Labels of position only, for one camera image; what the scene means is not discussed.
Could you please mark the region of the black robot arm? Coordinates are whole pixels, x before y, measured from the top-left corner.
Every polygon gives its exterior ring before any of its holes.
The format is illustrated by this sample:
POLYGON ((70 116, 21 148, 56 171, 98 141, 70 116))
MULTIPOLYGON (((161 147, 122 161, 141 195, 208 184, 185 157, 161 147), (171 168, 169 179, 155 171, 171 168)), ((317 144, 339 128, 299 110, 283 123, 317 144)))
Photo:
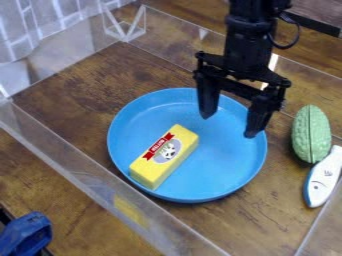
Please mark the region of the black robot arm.
POLYGON ((264 130, 291 86, 289 80, 268 68, 271 51, 277 46, 276 19, 288 8, 289 0, 229 0, 224 51, 220 55, 203 51, 195 54, 200 115, 207 119, 215 114, 221 91, 249 100, 247 138, 264 130))

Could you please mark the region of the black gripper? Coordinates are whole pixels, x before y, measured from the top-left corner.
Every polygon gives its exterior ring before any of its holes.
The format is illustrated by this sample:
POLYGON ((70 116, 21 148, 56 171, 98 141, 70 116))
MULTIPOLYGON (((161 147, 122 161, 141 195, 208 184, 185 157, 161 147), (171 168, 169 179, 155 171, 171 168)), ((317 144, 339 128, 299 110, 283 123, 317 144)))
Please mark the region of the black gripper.
POLYGON ((253 138, 264 130, 272 113, 281 109, 285 89, 291 86, 288 79, 268 68, 272 47, 287 49, 292 44, 279 45, 273 42, 276 16, 229 14, 225 24, 223 54, 203 51, 195 54, 199 113, 203 119, 215 114, 221 90, 237 95, 257 94, 240 80, 267 83, 265 89, 252 98, 247 113, 244 137, 253 138))

